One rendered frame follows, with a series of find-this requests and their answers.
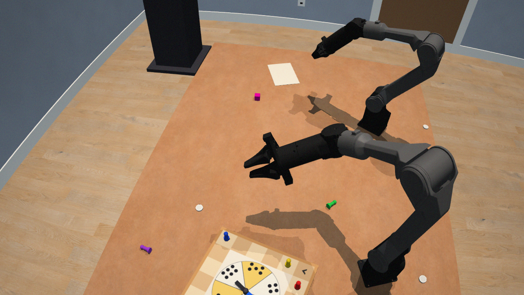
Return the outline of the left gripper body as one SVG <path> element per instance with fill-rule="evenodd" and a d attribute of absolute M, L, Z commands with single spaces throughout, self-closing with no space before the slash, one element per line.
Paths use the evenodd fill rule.
<path fill-rule="evenodd" d="M 268 149 L 273 153 L 273 159 L 277 167 L 280 167 L 285 185 L 293 184 L 290 169 L 303 165 L 296 149 L 296 141 L 284 146 L 279 146 L 271 132 L 265 133 L 263 140 L 267 144 Z"/>

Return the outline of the green game pawn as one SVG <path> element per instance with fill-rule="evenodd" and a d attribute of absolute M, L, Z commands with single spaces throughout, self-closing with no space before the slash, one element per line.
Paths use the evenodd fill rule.
<path fill-rule="evenodd" d="M 337 203 L 337 201 L 336 201 L 336 200 L 333 200 L 333 202 L 331 202 L 331 203 L 327 203 L 327 204 L 326 204 L 326 207 L 327 207 L 328 209 L 330 209 L 331 206 L 334 205 L 334 204 L 336 204 L 336 203 Z"/>

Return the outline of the cream rectangular sheet of paper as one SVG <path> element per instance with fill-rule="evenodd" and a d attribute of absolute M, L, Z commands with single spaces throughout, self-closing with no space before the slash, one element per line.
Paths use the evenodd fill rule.
<path fill-rule="evenodd" d="M 268 65 L 275 86 L 299 84 L 291 63 Z"/>

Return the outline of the tan printed game board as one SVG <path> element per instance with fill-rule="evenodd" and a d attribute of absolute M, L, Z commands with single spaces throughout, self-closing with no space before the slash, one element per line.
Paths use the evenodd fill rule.
<path fill-rule="evenodd" d="M 221 227 L 181 295 L 247 295 L 237 280 L 252 295 L 307 295 L 318 267 Z M 301 282 L 299 290 L 296 281 Z"/>

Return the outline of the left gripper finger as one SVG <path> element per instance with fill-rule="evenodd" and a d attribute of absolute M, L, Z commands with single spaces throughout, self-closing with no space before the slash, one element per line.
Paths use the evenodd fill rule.
<path fill-rule="evenodd" d="M 270 163 L 270 159 L 272 158 L 273 153 L 268 149 L 268 146 L 265 145 L 255 156 L 244 162 L 244 168 Z"/>
<path fill-rule="evenodd" d="M 255 170 L 250 171 L 250 179 L 254 178 L 268 178 L 268 179 L 280 179 L 280 176 L 282 175 L 282 172 L 280 170 L 280 167 L 277 167 L 275 161 L 269 163 L 266 166 L 257 168 Z"/>

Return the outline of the blue and black spinner arrow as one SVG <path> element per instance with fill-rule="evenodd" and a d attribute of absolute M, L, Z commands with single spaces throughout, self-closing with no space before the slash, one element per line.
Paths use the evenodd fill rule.
<path fill-rule="evenodd" d="M 242 285 L 238 280 L 235 282 L 235 284 L 237 284 L 237 286 L 238 286 L 241 290 L 243 290 L 243 293 L 244 293 L 244 289 L 247 289 L 247 288 L 245 288 L 245 287 L 244 287 L 244 286 L 243 286 L 243 285 Z M 248 289 L 247 289 L 247 290 L 248 290 Z M 252 295 L 249 291 L 247 291 L 245 294 L 247 294 L 247 295 Z"/>

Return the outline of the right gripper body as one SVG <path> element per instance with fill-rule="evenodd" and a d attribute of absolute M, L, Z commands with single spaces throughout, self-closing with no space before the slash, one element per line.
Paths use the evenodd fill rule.
<path fill-rule="evenodd" d="M 314 53 L 317 58 L 322 56 L 322 55 L 333 54 L 338 49 L 340 49 L 338 47 L 338 45 L 334 44 L 332 35 L 330 35 L 327 38 L 325 36 L 323 36 L 321 39 L 322 39 L 322 43 L 321 43 L 318 51 Z"/>

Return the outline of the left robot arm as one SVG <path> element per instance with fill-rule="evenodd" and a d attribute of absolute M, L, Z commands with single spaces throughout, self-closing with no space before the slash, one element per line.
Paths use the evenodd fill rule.
<path fill-rule="evenodd" d="M 395 166 L 395 178 L 400 179 L 415 211 L 368 252 L 368 259 L 358 261 L 366 288 L 397 281 L 411 245 L 450 209 L 457 166 L 449 150 L 439 145 L 428 149 L 429 146 L 374 140 L 360 129 L 348 130 L 343 123 L 329 125 L 321 133 L 296 141 L 303 164 L 348 156 L 372 157 Z"/>

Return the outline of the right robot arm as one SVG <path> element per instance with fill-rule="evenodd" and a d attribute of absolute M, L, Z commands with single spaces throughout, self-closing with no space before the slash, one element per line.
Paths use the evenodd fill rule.
<path fill-rule="evenodd" d="M 378 41 L 392 39 L 408 43 L 413 52 L 417 49 L 420 62 L 420 66 L 391 84 L 378 86 L 366 99 L 363 119 L 357 125 L 380 136 L 391 117 L 391 112 L 386 109 L 387 103 L 435 74 L 445 52 L 445 42 L 443 36 L 436 32 L 389 28 L 379 20 L 370 22 L 362 18 L 354 18 L 332 34 L 333 42 L 339 48 L 359 37 Z"/>

